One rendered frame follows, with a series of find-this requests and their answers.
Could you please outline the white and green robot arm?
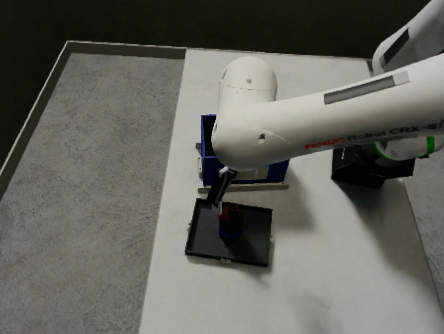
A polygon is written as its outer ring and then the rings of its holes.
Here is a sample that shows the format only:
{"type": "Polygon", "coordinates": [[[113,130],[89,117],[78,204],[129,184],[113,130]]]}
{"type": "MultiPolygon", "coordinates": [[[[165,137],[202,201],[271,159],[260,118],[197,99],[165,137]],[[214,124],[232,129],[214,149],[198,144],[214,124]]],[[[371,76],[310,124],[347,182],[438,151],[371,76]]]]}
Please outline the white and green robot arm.
{"type": "Polygon", "coordinates": [[[392,167],[442,149],[444,0],[431,0],[384,40],[372,67],[373,78],[276,101],[277,78],[265,61],[232,61],[219,80],[216,157],[246,172],[361,144],[373,163],[392,167]]]}

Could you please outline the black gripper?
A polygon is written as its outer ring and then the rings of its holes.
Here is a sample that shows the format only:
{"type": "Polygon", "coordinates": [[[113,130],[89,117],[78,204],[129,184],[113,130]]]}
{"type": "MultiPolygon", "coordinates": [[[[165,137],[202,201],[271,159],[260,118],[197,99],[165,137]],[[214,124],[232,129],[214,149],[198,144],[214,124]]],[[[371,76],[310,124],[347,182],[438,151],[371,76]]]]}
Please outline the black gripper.
{"type": "MultiPolygon", "coordinates": [[[[256,180],[258,169],[248,171],[247,175],[253,180],[256,180]]],[[[219,216],[222,214],[222,198],[232,180],[237,177],[238,173],[239,171],[232,170],[226,166],[223,169],[219,167],[216,170],[216,176],[206,200],[212,204],[212,210],[216,212],[219,216]],[[230,173],[229,170],[234,172],[234,174],[230,173]]]]}

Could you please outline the blue crate with dividers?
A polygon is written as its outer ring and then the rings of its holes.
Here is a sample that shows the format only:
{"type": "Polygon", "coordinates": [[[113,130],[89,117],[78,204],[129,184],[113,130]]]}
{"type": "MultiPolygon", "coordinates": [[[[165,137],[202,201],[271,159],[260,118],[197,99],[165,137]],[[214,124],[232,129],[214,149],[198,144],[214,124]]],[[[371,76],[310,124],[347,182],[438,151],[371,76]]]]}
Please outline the blue crate with dividers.
{"type": "MultiPolygon", "coordinates": [[[[212,185],[216,170],[225,167],[216,156],[209,156],[214,151],[206,151],[206,138],[212,132],[217,114],[201,115],[201,157],[203,186],[212,185]]],[[[277,183],[282,182],[288,166],[288,160],[274,163],[258,169],[257,179],[253,180],[247,172],[239,171],[231,184],[277,183]]]]}

